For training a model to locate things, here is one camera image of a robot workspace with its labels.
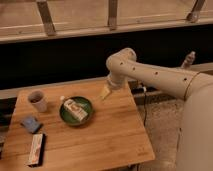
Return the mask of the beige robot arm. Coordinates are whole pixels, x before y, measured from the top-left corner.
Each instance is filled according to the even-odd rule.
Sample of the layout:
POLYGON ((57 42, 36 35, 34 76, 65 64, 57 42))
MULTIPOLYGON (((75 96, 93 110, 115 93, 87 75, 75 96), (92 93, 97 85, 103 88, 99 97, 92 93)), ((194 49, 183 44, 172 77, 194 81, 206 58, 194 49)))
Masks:
POLYGON ((101 91, 105 99, 127 77, 185 101, 176 158, 176 171, 213 171, 213 75, 136 61, 132 48, 106 60, 109 70, 101 91))

